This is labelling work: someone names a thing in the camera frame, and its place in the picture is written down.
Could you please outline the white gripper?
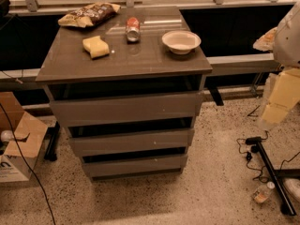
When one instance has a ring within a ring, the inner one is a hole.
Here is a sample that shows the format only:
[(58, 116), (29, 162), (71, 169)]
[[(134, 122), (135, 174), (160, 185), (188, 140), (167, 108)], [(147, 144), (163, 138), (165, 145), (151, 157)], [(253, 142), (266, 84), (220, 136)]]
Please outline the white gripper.
[[(268, 52), (273, 50), (277, 28), (258, 38), (253, 48)], [(289, 111), (300, 101), (300, 69), (288, 67), (278, 75), (270, 74), (266, 80), (259, 109), (258, 126), (270, 130), (282, 122)]]

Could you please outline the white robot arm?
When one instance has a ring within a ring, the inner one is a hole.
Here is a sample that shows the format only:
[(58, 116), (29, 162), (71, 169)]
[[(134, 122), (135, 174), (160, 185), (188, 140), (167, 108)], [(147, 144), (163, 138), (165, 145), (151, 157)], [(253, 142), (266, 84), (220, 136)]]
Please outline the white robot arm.
[(257, 39), (253, 48), (272, 52), (274, 60), (283, 66), (278, 75), (269, 75), (263, 90), (258, 126), (270, 130), (300, 101), (300, 2), (277, 27)]

